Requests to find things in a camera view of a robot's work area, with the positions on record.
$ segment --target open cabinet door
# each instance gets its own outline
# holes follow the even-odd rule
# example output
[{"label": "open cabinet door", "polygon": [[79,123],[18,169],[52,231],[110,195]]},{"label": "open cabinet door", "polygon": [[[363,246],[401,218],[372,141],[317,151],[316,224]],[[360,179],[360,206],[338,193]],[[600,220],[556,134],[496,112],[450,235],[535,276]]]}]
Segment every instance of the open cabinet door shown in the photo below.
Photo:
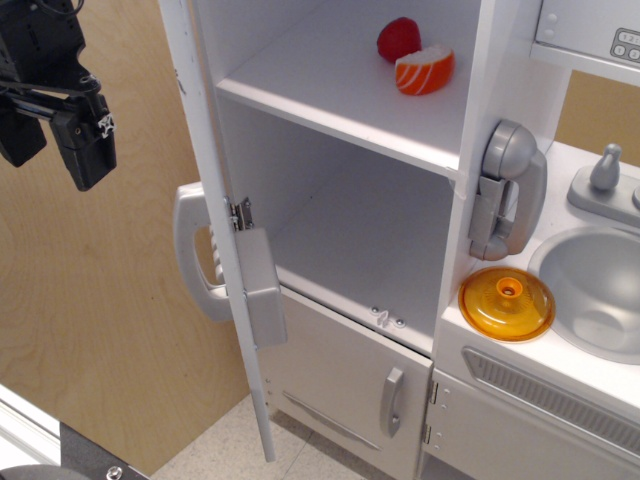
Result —
[{"label": "open cabinet door", "polygon": [[[236,231],[225,192],[203,72],[187,1],[160,0],[191,142],[202,184],[181,187],[176,199],[176,250],[183,276],[216,321],[233,315],[265,458],[275,460],[257,350],[286,342],[279,285],[263,231]],[[224,264],[225,285],[209,285],[193,250],[193,233],[211,225]],[[241,258],[246,253],[249,258]]]}]

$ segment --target faucet handle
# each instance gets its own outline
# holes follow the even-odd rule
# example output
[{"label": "faucet handle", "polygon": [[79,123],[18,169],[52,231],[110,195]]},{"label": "faucet handle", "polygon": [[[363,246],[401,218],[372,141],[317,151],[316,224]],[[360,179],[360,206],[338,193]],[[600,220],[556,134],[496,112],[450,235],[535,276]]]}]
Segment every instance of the faucet handle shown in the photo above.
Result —
[{"label": "faucet handle", "polygon": [[620,145],[610,143],[604,149],[602,158],[593,167],[589,181],[598,190],[611,190],[620,180]]}]

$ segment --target telephone handset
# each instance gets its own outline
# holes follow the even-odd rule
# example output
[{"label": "telephone handset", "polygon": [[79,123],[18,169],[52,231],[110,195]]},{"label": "telephone handset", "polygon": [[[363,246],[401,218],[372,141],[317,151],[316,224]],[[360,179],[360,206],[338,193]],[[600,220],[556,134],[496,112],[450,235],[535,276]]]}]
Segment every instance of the telephone handset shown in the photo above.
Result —
[{"label": "telephone handset", "polygon": [[[517,204],[512,205],[514,184]],[[473,206],[469,253],[500,260],[524,249],[538,224],[547,189],[547,160],[522,125],[502,120],[482,161]],[[509,213],[515,208],[511,220]]]}]

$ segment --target stainless steel sink basin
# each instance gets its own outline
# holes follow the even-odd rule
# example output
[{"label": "stainless steel sink basin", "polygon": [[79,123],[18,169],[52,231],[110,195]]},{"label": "stainless steel sink basin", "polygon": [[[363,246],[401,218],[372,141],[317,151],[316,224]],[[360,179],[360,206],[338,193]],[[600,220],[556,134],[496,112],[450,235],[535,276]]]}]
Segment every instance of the stainless steel sink basin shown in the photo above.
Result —
[{"label": "stainless steel sink basin", "polygon": [[593,355],[640,364],[640,236],[587,227],[558,234],[534,253],[529,271],[556,300],[551,327]]}]

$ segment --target wooden wall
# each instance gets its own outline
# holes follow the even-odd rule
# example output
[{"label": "wooden wall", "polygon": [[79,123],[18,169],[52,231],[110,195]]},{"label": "wooden wall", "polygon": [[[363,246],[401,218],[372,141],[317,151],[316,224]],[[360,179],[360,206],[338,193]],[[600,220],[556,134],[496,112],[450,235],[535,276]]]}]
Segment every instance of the wooden wall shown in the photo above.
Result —
[{"label": "wooden wall", "polygon": [[640,166],[640,88],[574,72],[556,140],[599,154],[618,143],[621,160]]},{"label": "wooden wall", "polygon": [[79,19],[118,167],[76,191],[46,124],[36,158],[0,159],[0,383],[151,473],[248,387],[233,324],[200,313],[174,260],[175,189],[198,174],[158,5]]}]

